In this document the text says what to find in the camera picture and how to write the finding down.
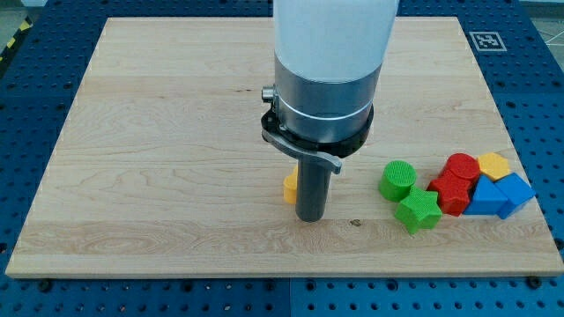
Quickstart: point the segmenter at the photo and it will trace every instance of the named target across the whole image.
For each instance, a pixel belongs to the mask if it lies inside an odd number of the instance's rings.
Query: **yellow and black tape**
[[[24,39],[31,31],[33,27],[32,20],[27,17],[24,21],[19,25],[18,30],[16,33],[11,37],[11,39],[6,43],[6,47],[0,53],[0,78],[4,75],[4,73],[8,70],[8,66],[16,52],[18,51],[19,47],[23,44]]]

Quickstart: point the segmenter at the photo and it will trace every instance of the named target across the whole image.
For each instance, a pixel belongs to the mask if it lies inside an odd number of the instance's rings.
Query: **wood grain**
[[[525,177],[455,18],[399,18],[366,145],[323,219],[284,203],[295,162],[261,138],[267,18],[110,18],[33,200],[12,277],[527,276],[564,271],[533,199],[411,236],[376,191],[405,159],[496,151]],[[360,225],[353,225],[358,219]]]

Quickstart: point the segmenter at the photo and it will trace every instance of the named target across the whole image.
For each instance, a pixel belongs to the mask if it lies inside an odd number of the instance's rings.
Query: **yellow hexagon block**
[[[487,153],[478,157],[479,170],[492,181],[497,181],[511,173],[509,161],[497,153]]]
[[[290,204],[296,204],[298,196],[298,166],[293,172],[284,178],[284,200]]]

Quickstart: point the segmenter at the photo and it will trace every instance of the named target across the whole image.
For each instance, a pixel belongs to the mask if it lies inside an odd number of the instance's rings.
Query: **toy block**
[[[409,163],[395,160],[384,167],[378,190],[384,198],[399,202],[409,195],[410,188],[417,180],[417,173]]]
[[[497,153],[487,153],[478,157],[479,170],[492,181],[497,181],[511,173],[509,162]]]
[[[496,181],[495,186],[508,198],[497,212],[501,219],[518,212],[536,194],[531,186],[516,173],[511,173]]]
[[[298,198],[298,166],[293,172],[284,178],[284,200],[290,204],[296,204]]]
[[[441,175],[451,171],[456,177],[469,181],[472,185],[478,181],[480,170],[478,161],[472,156],[464,153],[453,154],[447,159]]]
[[[458,217],[470,204],[470,188],[470,181],[458,178],[447,170],[441,177],[432,180],[427,190],[439,193],[439,207],[442,212]]]
[[[433,229],[441,220],[442,211],[437,205],[438,194],[412,187],[409,195],[399,202],[396,219],[405,225],[410,234],[419,229]]]
[[[465,215],[497,215],[497,212],[508,201],[495,184],[485,175],[481,175],[474,191],[474,196]]]

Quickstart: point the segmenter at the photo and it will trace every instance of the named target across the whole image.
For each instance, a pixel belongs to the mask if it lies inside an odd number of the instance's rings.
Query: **red block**
[[[451,171],[456,177],[469,181],[472,186],[476,184],[480,175],[478,161],[464,153],[451,155],[439,177],[442,177],[446,171]]]
[[[445,170],[438,179],[431,181],[427,190],[439,193],[439,207],[443,213],[458,217],[470,203],[470,188],[470,181]]]

